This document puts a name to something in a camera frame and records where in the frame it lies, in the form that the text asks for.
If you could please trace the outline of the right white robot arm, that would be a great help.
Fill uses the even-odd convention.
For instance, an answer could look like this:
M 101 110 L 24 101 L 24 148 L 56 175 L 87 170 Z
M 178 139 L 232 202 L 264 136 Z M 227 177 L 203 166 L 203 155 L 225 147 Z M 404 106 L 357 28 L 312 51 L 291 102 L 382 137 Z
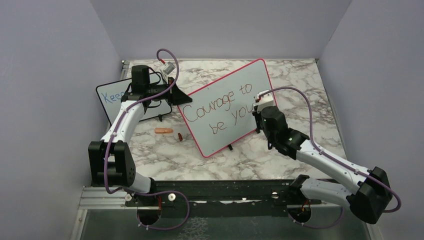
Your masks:
M 269 150 L 306 163 L 330 176 L 336 183 L 298 176 L 288 190 L 289 199 L 300 204 L 306 199 L 323 200 L 348 208 L 368 224 L 376 224 L 393 198 L 387 173 L 380 167 L 368 169 L 333 153 L 326 153 L 308 135 L 288 127 L 277 106 L 253 105 L 252 115 Z

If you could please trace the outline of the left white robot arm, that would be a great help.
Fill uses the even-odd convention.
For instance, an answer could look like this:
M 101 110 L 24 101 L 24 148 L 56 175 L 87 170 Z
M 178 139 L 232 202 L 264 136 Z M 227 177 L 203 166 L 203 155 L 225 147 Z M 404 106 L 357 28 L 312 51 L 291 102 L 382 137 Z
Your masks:
M 103 185 L 109 194 L 113 193 L 111 186 L 138 192 L 138 199 L 147 206 L 155 203 L 157 191 L 152 188 L 152 178 L 136 171 L 129 147 L 135 128 L 152 102 L 164 100 L 170 106 L 179 106 L 193 101 L 177 86 L 178 77 L 169 76 L 180 70 L 177 63 L 165 63 L 160 70 L 162 84 L 151 82 L 150 70 L 147 65 L 131 68 L 131 83 L 121 97 L 118 116 L 101 140 L 88 146 L 93 183 Z

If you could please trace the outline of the red framed whiteboard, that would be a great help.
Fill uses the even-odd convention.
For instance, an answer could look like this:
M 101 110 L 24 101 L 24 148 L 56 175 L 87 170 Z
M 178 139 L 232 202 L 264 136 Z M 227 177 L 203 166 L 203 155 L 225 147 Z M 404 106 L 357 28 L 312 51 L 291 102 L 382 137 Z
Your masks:
M 208 158 L 256 130 L 253 104 L 272 88 L 264 59 L 191 92 L 191 102 L 178 106 L 200 154 Z

